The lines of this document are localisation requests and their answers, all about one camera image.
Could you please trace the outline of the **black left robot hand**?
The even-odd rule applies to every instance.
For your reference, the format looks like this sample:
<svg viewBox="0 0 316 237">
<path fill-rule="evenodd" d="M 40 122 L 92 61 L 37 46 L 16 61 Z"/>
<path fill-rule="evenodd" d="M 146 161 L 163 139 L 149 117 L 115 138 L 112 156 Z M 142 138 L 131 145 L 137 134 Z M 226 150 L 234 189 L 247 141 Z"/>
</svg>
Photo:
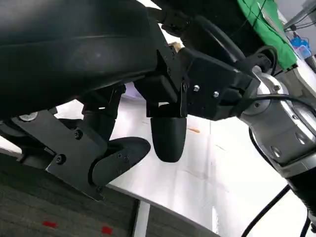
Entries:
<svg viewBox="0 0 316 237">
<path fill-rule="evenodd" d="M 129 82 L 146 100 L 151 143 L 110 139 Z M 23 163 L 94 200 L 151 148 L 164 162 L 180 159 L 186 92 L 174 47 L 136 0 L 0 3 L 0 133 Z"/>
</svg>

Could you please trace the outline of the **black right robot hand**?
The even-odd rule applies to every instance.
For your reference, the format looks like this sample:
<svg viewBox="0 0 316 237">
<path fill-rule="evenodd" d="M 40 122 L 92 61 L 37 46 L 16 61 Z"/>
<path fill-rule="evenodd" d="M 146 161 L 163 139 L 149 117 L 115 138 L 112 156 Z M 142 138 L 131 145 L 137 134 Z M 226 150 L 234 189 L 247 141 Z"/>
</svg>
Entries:
<svg viewBox="0 0 316 237">
<path fill-rule="evenodd" d="M 155 0 L 147 12 L 184 45 L 180 58 L 188 68 L 194 58 L 246 71 L 246 56 L 236 43 L 206 16 L 215 8 L 210 0 Z"/>
</svg>

